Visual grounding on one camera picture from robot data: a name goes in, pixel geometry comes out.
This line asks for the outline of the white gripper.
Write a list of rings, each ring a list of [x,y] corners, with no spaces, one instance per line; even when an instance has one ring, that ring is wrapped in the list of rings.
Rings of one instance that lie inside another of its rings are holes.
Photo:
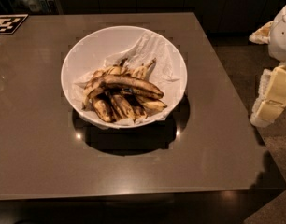
[[[275,19],[249,36],[254,44],[268,44],[269,55],[286,62],[286,5]],[[258,97],[254,102],[255,122],[274,122],[286,107],[286,63],[272,71],[265,69],[260,78]]]

